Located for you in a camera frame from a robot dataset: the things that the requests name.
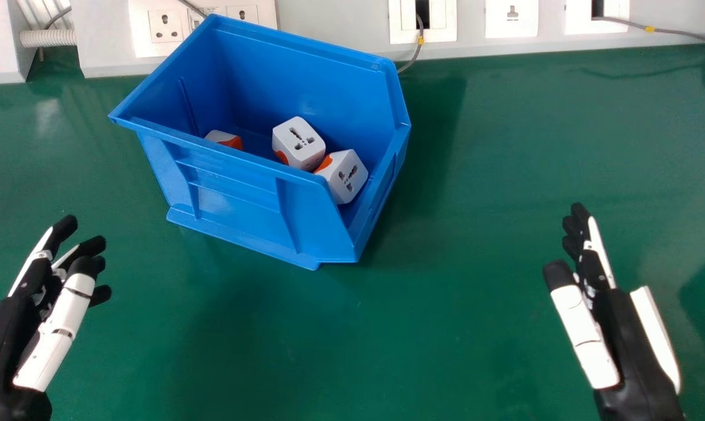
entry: green workbench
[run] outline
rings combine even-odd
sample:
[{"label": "green workbench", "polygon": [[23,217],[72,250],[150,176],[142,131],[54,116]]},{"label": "green workbench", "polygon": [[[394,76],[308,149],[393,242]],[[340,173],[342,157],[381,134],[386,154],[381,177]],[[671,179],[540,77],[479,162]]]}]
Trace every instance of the green workbench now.
[{"label": "green workbench", "polygon": [[0,298],[64,214],[72,241],[109,242],[115,295],[51,383],[54,419],[594,420],[541,275],[574,201],[619,285],[651,286],[705,419],[705,46],[417,63],[368,248],[316,272],[165,221],[106,117],[141,79],[84,80],[56,49],[0,86]]}]

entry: gray cable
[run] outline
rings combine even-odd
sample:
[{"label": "gray cable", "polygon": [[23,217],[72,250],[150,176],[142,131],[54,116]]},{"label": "gray cable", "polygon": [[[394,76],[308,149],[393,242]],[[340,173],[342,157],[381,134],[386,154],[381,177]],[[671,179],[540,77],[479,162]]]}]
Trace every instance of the gray cable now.
[{"label": "gray cable", "polygon": [[417,60],[417,56],[420,55],[420,50],[423,48],[423,43],[421,38],[425,36],[425,25],[423,24],[423,20],[420,19],[420,15],[416,14],[414,17],[417,18],[417,27],[420,29],[420,37],[417,38],[417,50],[414,51],[414,56],[412,56],[409,61],[406,62],[404,66],[401,66],[398,70],[397,73],[401,74],[405,70],[411,68],[412,64]]},{"label": "gray cable", "polygon": [[[54,24],[54,22],[56,22],[57,20],[63,18],[64,15],[66,15],[67,13],[69,13],[69,12],[71,12],[71,11],[72,11],[72,6],[70,6],[69,8],[61,9],[61,11],[56,14],[56,16],[53,16],[53,18],[51,18],[51,20],[48,21],[48,22],[43,26],[43,30],[45,31],[46,29],[49,29],[49,28],[51,27],[51,25]],[[38,60],[43,61],[43,48],[39,48],[39,49],[38,49]]]},{"label": "gray cable", "polygon": [[203,18],[208,18],[208,16],[203,12],[200,8],[196,7],[192,3],[189,2],[189,0],[179,0],[182,5],[186,6],[189,9],[192,9],[194,13],[197,13],[199,16],[202,16]]},{"label": "gray cable", "polygon": [[684,35],[685,37],[695,38],[697,40],[702,40],[705,42],[705,35],[694,34],[693,32],[687,31],[676,31],[674,29],[660,29],[660,27],[642,25],[640,23],[631,22],[625,19],[617,19],[617,17],[593,17],[592,20],[604,20],[607,22],[622,23],[627,26],[637,27],[638,29],[643,29],[646,32],[662,32],[662,34],[673,34],[673,35]]}]

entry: blue plastic bin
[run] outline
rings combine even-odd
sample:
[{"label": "blue plastic bin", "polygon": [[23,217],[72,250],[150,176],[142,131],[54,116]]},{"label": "blue plastic bin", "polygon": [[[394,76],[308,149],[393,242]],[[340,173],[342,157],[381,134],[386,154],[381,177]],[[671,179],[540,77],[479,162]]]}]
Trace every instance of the blue plastic bin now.
[{"label": "blue plastic bin", "polygon": [[[328,152],[355,149],[368,168],[348,205],[276,160],[272,128],[296,115]],[[313,270],[358,261],[410,131],[390,60],[216,15],[109,117],[139,136],[169,221]],[[245,151],[203,139],[214,129]]]}]

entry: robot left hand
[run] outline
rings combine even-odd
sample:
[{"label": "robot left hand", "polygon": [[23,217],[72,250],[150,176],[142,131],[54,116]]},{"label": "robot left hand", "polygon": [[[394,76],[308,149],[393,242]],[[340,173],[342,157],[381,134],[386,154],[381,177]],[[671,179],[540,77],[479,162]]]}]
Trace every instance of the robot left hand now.
[{"label": "robot left hand", "polygon": [[94,237],[54,261],[77,230],[65,216],[50,227],[27,257],[7,298],[0,301],[0,421],[48,421],[51,379],[77,336],[88,307],[111,298],[95,286],[106,267],[106,240]]}]

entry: robotic hand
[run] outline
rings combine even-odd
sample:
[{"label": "robotic hand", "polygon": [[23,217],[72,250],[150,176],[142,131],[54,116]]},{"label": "robotic hand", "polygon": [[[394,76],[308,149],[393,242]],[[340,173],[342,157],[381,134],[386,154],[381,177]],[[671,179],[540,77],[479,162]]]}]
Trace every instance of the robotic hand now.
[{"label": "robotic hand", "polygon": [[594,217],[581,203],[563,218],[575,262],[545,265],[545,283],[594,389],[604,421],[684,421],[672,344],[649,288],[617,288]]},{"label": "robotic hand", "polygon": [[96,287],[106,240],[80,243],[53,261],[77,230],[66,216],[50,227],[27,257],[7,298],[0,301],[0,421],[48,421],[51,379],[66,357],[88,307],[111,298]]}]

